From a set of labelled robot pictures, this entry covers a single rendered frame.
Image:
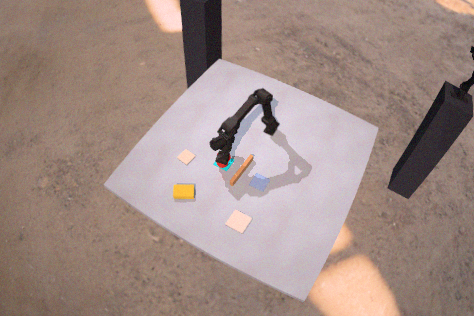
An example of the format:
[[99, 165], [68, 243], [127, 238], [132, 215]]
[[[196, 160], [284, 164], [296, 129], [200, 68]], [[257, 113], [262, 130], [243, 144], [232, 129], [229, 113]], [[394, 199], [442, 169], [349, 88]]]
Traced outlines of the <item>red translucent cup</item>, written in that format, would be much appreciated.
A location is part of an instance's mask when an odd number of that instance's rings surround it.
[[[231, 159], [231, 156], [229, 155], [228, 162], [230, 161], [230, 159]], [[226, 165], [224, 165], [224, 164], [221, 164], [221, 163], [217, 163], [217, 162], [216, 162], [216, 164], [217, 164], [217, 166], [219, 166], [220, 168], [225, 168], [225, 167], [228, 165], [228, 162], [227, 162], [227, 164], [226, 164]]]

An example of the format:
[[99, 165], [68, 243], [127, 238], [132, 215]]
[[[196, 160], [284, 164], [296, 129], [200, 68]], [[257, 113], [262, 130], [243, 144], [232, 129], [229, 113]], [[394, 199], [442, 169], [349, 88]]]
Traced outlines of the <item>yellow rectangular block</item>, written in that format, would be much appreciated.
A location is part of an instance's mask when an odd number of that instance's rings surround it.
[[191, 184], [174, 185], [173, 198], [194, 199], [194, 185], [191, 185]]

